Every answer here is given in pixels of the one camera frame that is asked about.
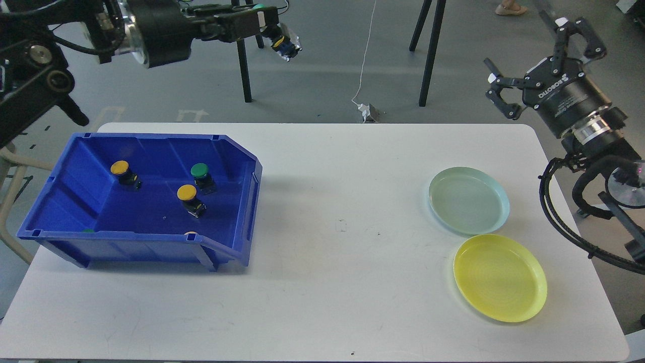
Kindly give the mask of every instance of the plate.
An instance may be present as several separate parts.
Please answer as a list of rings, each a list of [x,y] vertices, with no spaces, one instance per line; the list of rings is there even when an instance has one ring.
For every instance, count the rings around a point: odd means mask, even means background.
[[[537,259],[516,241],[497,234],[466,240],[455,256],[455,281],[482,314],[502,322],[534,317],[546,301],[546,277]]]
[[[445,226],[470,236],[500,229],[510,212],[502,185],[468,167],[438,173],[430,182],[428,196],[432,211]]]

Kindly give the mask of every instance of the blue plastic bin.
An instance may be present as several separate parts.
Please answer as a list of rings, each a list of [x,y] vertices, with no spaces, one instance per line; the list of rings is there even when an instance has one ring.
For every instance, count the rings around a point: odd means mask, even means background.
[[[126,160],[138,191],[110,173]],[[188,214],[177,189],[190,168],[209,166],[217,192]],[[35,240],[79,267],[92,261],[199,262],[209,271],[248,266],[262,165],[222,135],[74,134],[27,215],[18,237]]]

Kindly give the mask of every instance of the white cable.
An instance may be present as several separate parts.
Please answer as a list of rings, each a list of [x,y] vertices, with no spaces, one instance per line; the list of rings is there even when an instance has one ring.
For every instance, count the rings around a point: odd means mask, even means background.
[[[283,12],[278,13],[278,15],[282,15],[282,14],[286,13],[287,11],[289,11],[289,6],[290,6],[289,0],[284,0],[284,3],[286,4],[286,8],[284,9]]]
[[[363,64],[361,65],[361,77],[359,79],[359,89],[356,91],[356,94],[354,95],[354,98],[352,98],[352,102],[354,102],[354,105],[357,105],[360,107],[358,103],[356,103],[354,100],[356,97],[358,97],[360,91],[361,91],[361,86],[362,86],[362,73],[363,69],[365,68],[365,58],[367,57],[367,48],[370,45],[370,36],[372,36],[372,22],[374,20],[374,11],[376,10],[376,1],[374,0],[374,8],[372,8],[372,18],[370,19],[370,31],[367,34],[367,44],[365,44],[365,53],[363,54]]]

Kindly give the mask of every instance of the table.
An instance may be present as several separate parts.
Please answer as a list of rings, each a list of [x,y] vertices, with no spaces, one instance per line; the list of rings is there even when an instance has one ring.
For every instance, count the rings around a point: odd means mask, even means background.
[[[328,362],[618,361],[628,348],[586,254],[537,196],[546,157],[525,125],[111,123],[101,132],[226,134],[264,167],[248,268],[102,263],[39,249],[0,325],[1,358]],[[505,188],[498,233],[548,280],[542,311],[486,318],[459,294],[466,237],[430,211],[441,170]],[[565,222],[557,185],[553,199]]]

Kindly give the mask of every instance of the small green object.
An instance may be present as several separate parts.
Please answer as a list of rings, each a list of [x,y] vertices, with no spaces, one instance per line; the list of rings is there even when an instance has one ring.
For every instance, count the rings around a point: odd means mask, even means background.
[[[208,174],[208,165],[204,163],[197,163],[190,168],[190,174],[193,178],[204,178]]]

